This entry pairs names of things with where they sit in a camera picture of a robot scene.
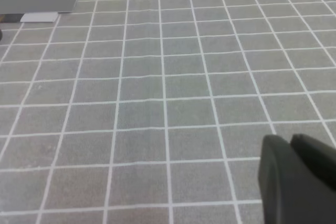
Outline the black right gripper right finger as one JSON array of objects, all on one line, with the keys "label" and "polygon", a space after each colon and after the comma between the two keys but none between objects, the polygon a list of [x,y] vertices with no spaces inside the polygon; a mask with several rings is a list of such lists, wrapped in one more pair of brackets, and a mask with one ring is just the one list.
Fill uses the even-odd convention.
[{"label": "black right gripper right finger", "polygon": [[294,134],[290,145],[315,177],[335,190],[335,148],[306,134]]}]

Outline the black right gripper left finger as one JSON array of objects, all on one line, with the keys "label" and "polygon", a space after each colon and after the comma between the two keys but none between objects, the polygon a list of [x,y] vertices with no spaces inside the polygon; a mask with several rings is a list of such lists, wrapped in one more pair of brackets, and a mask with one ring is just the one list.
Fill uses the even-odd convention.
[{"label": "black right gripper left finger", "polygon": [[278,135],[263,138],[258,183],[265,223],[335,223],[335,190]]}]

